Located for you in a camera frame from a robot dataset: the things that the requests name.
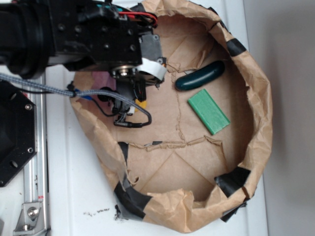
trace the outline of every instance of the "pink object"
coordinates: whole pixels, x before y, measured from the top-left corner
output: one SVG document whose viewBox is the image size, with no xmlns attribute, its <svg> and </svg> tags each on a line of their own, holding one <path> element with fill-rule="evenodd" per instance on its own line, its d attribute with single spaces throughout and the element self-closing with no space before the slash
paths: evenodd
<svg viewBox="0 0 315 236">
<path fill-rule="evenodd" d="M 94 78 L 92 89 L 109 87 L 113 91 L 116 90 L 116 80 L 113 79 L 107 71 L 92 72 L 92 77 Z"/>
</svg>

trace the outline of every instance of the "cable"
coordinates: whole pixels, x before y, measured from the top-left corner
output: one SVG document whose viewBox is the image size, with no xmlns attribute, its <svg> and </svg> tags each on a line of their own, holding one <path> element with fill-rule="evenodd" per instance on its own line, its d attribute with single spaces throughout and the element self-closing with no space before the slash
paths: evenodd
<svg viewBox="0 0 315 236">
<path fill-rule="evenodd" d="M 134 101 L 131 101 L 128 98 L 126 98 L 125 96 L 122 96 L 122 95 L 115 93 L 115 92 L 111 92 L 111 91 L 107 91 L 107 90 L 96 90 L 96 89 L 86 90 L 86 91 L 78 91 L 78 92 L 68 91 L 68 90 L 63 90 L 63 89 L 59 89 L 59 88 L 54 88 L 54 87 L 51 87 L 48 85 L 38 84 L 38 83 L 28 81 L 28 80 L 22 80 L 20 78 L 6 75 L 3 73 L 0 73 L 0 81 L 1 80 L 8 81 L 11 83 L 20 84 L 20 85 L 24 85 L 24 86 L 28 86 L 28 87 L 32 87 L 35 89 L 41 89 L 41 90 L 44 90 L 47 92 L 56 93 L 56 94 L 60 94 L 63 96 L 68 96 L 68 97 L 75 97 L 75 96 L 85 97 L 85 96 L 92 96 L 92 95 L 105 95 L 105 96 L 113 97 L 113 98 L 116 98 L 116 99 L 118 99 L 122 102 L 125 102 L 131 106 L 134 106 L 135 108 L 137 108 L 139 111 L 141 111 L 142 113 L 144 113 L 148 117 L 148 122 L 140 123 L 141 127 L 149 125 L 152 123 L 151 114 L 147 110 L 140 107 Z"/>
<path fill-rule="evenodd" d="M 136 11 L 120 11 L 119 12 L 120 15 L 127 15 L 127 16 L 144 16 L 147 18 L 150 18 L 151 20 L 153 20 L 153 26 L 156 27 L 158 25 L 158 17 L 153 14 L 153 13 L 149 13 L 149 12 L 136 12 Z"/>
<path fill-rule="evenodd" d="M 33 94 L 52 94 L 52 92 L 47 91 L 30 91 L 24 88 L 16 88 L 18 91 L 27 92 L 27 93 L 33 93 Z"/>
<path fill-rule="evenodd" d="M 103 115 L 106 116 L 106 117 L 114 117 L 114 116 L 118 115 L 119 112 L 120 112 L 120 111 L 122 110 L 122 108 L 123 108 L 123 102 L 121 101 L 121 102 L 120 102 L 120 108 L 119 108 L 116 112 L 114 112 L 113 114 L 107 114 L 107 113 L 104 112 L 104 110 L 101 108 L 101 106 L 99 105 L 99 103 L 98 103 L 94 98 L 92 98 L 91 101 L 93 101 L 93 102 L 96 104 L 96 106 L 99 108 L 99 110 L 100 110 L 100 111 L 103 113 Z"/>
</svg>

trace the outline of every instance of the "dark green object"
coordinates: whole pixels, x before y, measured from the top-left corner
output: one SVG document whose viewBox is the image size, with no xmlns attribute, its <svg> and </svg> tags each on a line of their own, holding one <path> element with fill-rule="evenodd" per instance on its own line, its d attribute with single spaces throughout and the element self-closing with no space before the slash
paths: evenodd
<svg viewBox="0 0 315 236">
<path fill-rule="evenodd" d="M 205 89 L 188 99 L 188 103 L 211 134 L 218 133 L 230 124 L 228 118 Z"/>
<path fill-rule="evenodd" d="M 191 74 L 179 78 L 175 82 L 175 88 L 179 91 L 196 89 L 215 80 L 224 72 L 225 66 L 223 61 L 215 61 Z"/>
</svg>

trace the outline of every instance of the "crumpled paper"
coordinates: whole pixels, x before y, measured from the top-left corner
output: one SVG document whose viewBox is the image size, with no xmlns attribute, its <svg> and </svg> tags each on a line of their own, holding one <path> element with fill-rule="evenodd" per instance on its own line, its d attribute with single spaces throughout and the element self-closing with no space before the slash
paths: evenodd
<svg viewBox="0 0 315 236">
<path fill-rule="evenodd" d="M 254 195 L 272 145 L 272 98 L 268 79 L 248 51 L 231 57 L 227 42 L 234 37 L 213 11 L 185 0 L 146 0 L 146 11 L 158 16 L 168 72 L 161 87 L 147 88 L 147 110 L 153 123 L 141 129 L 115 127 L 94 103 L 72 98 L 71 104 L 89 138 L 112 189 L 127 176 L 133 188 L 152 196 L 144 221 L 182 233 L 200 229 Z M 216 60 L 224 74 L 191 91 L 175 90 L 183 71 Z M 91 72 L 76 73 L 75 86 L 95 86 Z M 231 124 L 211 136 L 187 100 L 205 88 Z M 143 122 L 136 112 L 128 117 Z M 159 141 L 158 145 L 147 145 Z M 118 142 L 129 143 L 125 162 Z M 229 198 L 214 177 L 235 167 L 251 171 L 243 188 Z"/>
</svg>

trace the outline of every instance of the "red wire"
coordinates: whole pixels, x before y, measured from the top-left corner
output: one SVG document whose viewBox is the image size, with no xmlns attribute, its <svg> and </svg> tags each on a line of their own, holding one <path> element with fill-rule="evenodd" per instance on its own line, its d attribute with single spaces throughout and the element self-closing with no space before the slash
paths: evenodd
<svg viewBox="0 0 315 236">
<path fill-rule="evenodd" d="M 155 15 L 148 13 L 148 12 L 120 11 L 119 14 L 120 15 L 127 15 L 127 16 L 135 16 L 135 15 L 150 16 L 155 21 L 154 25 L 156 25 L 158 23 L 157 17 L 155 17 Z"/>
</svg>

